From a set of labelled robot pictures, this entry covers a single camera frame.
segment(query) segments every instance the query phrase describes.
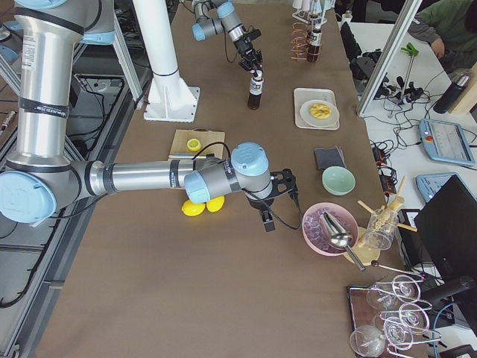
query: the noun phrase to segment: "lemon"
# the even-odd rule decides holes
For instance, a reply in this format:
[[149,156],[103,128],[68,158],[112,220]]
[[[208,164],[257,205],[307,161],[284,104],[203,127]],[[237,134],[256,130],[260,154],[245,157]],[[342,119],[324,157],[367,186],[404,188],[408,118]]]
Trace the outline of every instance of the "lemon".
[[225,197],[219,196],[218,198],[212,199],[211,201],[207,201],[207,209],[211,213],[218,212],[223,206],[225,202]]
[[316,119],[327,119],[331,116],[331,108],[325,104],[313,104],[310,107],[310,114]]
[[187,149],[189,149],[192,153],[196,153],[202,149],[202,143],[200,143],[199,139],[192,138],[187,141]]
[[194,204],[190,200],[186,201],[182,206],[182,212],[187,216],[197,216],[201,214],[206,208],[205,203]]

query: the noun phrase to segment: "metal spoon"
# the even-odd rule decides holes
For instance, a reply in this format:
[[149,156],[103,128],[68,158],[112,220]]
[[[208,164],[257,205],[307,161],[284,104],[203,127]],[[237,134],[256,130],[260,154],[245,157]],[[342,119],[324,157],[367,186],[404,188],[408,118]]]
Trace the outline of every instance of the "metal spoon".
[[359,270],[366,270],[359,257],[356,256],[350,247],[350,243],[353,240],[353,235],[351,235],[351,233],[346,230],[333,215],[325,212],[323,213],[323,220],[326,230],[329,234],[329,243],[331,246],[338,249],[344,248],[348,255],[350,255],[351,260],[353,260],[353,262],[358,266]]

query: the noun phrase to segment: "black thermos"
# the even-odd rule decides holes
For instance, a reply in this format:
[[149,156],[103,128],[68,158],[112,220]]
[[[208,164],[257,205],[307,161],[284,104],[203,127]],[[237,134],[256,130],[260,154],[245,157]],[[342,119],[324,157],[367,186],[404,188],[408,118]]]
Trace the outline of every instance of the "black thermos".
[[458,75],[456,79],[450,84],[446,92],[440,97],[434,105],[434,111],[437,113],[445,113],[455,102],[455,100],[465,90],[465,87],[471,78],[470,71],[464,71]]

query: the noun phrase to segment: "white plate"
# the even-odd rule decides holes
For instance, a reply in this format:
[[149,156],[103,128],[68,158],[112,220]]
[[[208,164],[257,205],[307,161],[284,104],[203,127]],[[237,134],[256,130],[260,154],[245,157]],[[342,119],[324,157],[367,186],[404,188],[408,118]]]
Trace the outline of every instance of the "white plate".
[[[310,113],[310,108],[313,104],[325,104],[331,110],[331,115],[327,119],[316,119]],[[306,101],[301,105],[300,116],[308,125],[311,125],[315,128],[328,128],[336,125],[340,118],[340,113],[338,108],[335,105],[329,103],[328,101],[322,101],[320,99],[312,99]]]

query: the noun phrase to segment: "glass bottle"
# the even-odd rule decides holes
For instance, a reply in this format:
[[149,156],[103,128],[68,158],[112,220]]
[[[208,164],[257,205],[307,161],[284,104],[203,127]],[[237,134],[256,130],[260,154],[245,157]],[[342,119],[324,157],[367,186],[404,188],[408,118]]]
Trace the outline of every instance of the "glass bottle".
[[247,106],[251,110],[257,110],[260,107],[260,99],[263,91],[263,73],[259,69],[251,71],[253,77],[250,79],[250,93],[248,95]]
[[320,53],[321,46],[321,29],[314,28],[308,40],[308,54],[306,55],[306,60],[308,62],[316,62],[318,59],[318,54]]

